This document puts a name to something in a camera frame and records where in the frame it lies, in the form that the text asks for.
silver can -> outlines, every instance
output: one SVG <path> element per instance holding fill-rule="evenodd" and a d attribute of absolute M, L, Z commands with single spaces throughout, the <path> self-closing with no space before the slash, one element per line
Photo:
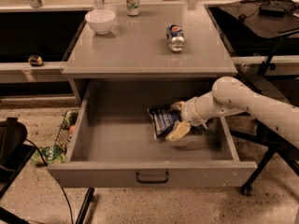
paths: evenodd
<path fill-rule="evenodd" d="M 170 50 L 174 52 L 180 52 L 183 50 L 185 37 L 180 26 L 168 26 L 166 29 L 166 37 L 168 41 L 168 47 L 170 48 Z"/>
<path fill-rule="evenodd" d="M 127 0 L 127 14 L 137 16 L 140 13 L 139 0 Z"/>

white bowl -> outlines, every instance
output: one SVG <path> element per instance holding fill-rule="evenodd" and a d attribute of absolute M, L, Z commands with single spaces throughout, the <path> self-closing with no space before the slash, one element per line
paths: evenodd
<path fill-rule="evenodd" d="M 107 34 L 115 20 L 115 13 L 111 10 L 96 9 L 85 15 L 85 20 L 89 26 L 98 34 Z"/>

speckled floor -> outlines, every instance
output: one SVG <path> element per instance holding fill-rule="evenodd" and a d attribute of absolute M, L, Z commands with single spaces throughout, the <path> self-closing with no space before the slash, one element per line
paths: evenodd
<path fill-rule="evenodd" d="M 28 138 L 51 146 L 74 98 L 4 99 L 0 120 L 17 117 Z M 246 117 L 228 119 L 239 130 L 252 129 Z M 241 160 L 258 161 L 264 149 L 234 139 Z M 85 223 L 295 223 L 299 208 L 299 177 L 276 156 L 253 185 L 251 197 L 238 188 L 95 189 Z M 65 189 L 77 217 L 86 189 Z M 67 203 L 46 168 L 30 162 L 0 200 L 0 206 L 30 223 L 70 223 Z"/>

open drawer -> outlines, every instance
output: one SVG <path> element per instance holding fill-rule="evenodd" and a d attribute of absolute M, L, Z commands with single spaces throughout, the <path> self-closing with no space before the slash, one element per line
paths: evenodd
<path fill-rule="evenodd" d="M 65 163 L 48 171 L 65 188 L 242 186 L 256 163 L 239 160 L 225 118 L 175 143 L 154 139 L 148 108 L 201 95 L 204 86 L 92 80 Z"/>

black drawer handle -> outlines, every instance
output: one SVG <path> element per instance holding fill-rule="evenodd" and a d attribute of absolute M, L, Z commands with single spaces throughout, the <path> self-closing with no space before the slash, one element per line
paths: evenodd
<path fill-rule="evenodd" d="M 169 173 L 168 172 L 165 173 L 165 179 L 164 180 L 158 180 L 158 181 L 144 181 L 144 180 L 141 180 L 139 178 L 139 172 L 136 173 L 135 177 L 136 177 L 136 181 L 140 184 L 164 184 L 164 183 L 167 183 L 168 180 L 169 180 Z"/>

